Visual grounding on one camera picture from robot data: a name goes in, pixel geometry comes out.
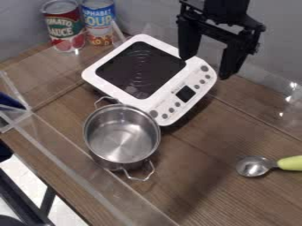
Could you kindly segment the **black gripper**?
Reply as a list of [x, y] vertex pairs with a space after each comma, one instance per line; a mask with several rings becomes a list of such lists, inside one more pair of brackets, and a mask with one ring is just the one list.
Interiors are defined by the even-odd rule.
[[219, 78], [229, 79], [241, 70], [249, 55], [258, 51], [259, 36], [266, 26], [247, 15], [250, 0], [179, 0], [179, 56], [186, 61], [196, 55], [202, 35], [199, 28], [211, 20], [216, 25], [239, 26], [243, 30], [226, 43]]

